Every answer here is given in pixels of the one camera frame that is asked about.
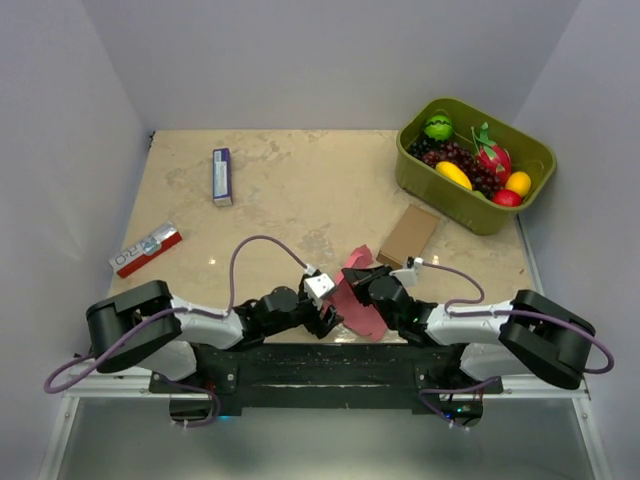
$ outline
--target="green plastic basket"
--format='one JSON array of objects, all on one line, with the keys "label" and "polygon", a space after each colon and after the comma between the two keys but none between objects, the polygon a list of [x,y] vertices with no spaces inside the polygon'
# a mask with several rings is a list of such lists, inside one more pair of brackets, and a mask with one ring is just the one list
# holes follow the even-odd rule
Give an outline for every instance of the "green plastic basket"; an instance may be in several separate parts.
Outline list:
[{"label": "green plastic basket", "polygon": [[[453,122],[452,141],[474,152],[471,127],[476,131],[487,122],[491,139],[507,149],[512,171],[526,172],[531,177],[531,190],[518,207],[503,207],[440,175],[434,169],[407,153],[407,149],[422,132],[432,115],[445,114]],[[500,231],[513,215],[533,203],[544,184],[556,169],[553,152],[528,135],[496,120],[474,107],[454,98],[439,98],[429,103],[398,133],[396,180],[403,189],[460,222],[477,235],[492,235]]]}]

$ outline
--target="metal frame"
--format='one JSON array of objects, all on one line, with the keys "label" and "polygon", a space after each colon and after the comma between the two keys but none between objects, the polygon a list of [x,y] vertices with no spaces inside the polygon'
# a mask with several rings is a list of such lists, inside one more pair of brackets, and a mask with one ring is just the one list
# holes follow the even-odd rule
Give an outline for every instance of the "metal frame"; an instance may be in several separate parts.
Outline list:
[{"label": "metal frame", "polygon": [[[520,219],[516,217],[516,229],[524,249],[535,290],[543,293],[538,268],[533,258],[531,245]],[[77,375],[87,363],[71,369],[70,375]],[[142,368],[130,368],[118,375],[92,373],[82,382],[69,389],[62,398],[49,446],[38,480],[56,480],[60,473],[62,460],[69,441],[73,422],[76,419],[78,405],[83,398],[202,398],[204,394],[151,394],[149,393],[150,373]],[[562,390],[553,387],[532,375],[503,377],[504,393],[487,394],[492,399],[571,399],[585,449],[596,480],[609,480],[612,477],[602,440],[591,411],[591,399],[588,385],[582,382],[578,390]],[[459,395],[460,399],[471,395]]]},{"label": "metal frame", "polygon": [[[518,236],[522,242],[522,248],[524,249],[524,256],[527,259],[527,264],[529,266],[533,287],[537,292],[544,295],[538,266],[536,265],[531,243],[529,242],[527,232],[522,225],[520,216],[516,216],[516,230],[518,231]],[[613,478],[613,473],[607,454],[604,450],[600,431],[598,430],[595,417],[591,410],[589,387],[584,380],[583,384],[586,387],[587,396],[584,398],[574,398],[573,408],[576,413],[578,425],[580,426],[580,433],[582,434],[582,440],[584,441],[584,446],[587,450],[587,456],[591,463],[593,476],[596,480],[609,480]]]}]

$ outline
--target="purple box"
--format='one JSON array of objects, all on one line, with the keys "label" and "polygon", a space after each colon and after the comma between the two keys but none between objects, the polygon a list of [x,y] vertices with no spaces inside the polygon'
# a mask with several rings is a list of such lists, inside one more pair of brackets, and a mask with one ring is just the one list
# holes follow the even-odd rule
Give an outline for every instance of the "purple box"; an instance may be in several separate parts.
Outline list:
[{"label": "purple box", "polygon": [[218,207],[232,205],[231,154],[228,148],[213,151],[213,203]]}]

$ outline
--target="black mount plate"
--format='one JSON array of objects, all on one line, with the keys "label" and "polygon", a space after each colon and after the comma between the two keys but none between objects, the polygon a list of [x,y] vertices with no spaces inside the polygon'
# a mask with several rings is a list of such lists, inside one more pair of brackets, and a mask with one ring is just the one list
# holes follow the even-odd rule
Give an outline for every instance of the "black mount plate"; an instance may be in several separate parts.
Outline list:
[{"label": "black mount plate", "polygon": [[[268,343],[244,352],[210,346],[196,348],[198,370],[208,377],[222,403],[222,415],[241,415],[243,408],[408,409],[432,413],[418,399],[429,371],[451,364],[451,347],[418,348],[407,344]],[[194,377],[193,382],[202,381]],[[179,393],[152,380],[151,393]],[[501,393],[496,382],[486,393]],[[440,405],[438,395],[429,400]],[[175,400],[172,411],[186,403]]]}]

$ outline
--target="white wall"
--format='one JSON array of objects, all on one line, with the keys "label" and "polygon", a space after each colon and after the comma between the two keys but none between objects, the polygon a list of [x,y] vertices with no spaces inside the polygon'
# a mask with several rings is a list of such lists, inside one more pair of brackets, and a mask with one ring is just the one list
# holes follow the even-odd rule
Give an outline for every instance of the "white wall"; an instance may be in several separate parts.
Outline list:
[{"label": "white wall", "polygon": [[0,478],[34,478],[59,397],[42,383],[89,346],[145,132],[79,0],[0,5]]},{"label": "white wall", "polygon": [[640,472],[638,25],[635,0],[583,0],[516,120],[558,157],[525,217],[545,293],[596,324],[618,360],[588,379],[616,479]]},{"label": "white wall", "polygon": [[579,0],[83,0],[153,128],[398,128],[455,94],[513,120]]}]

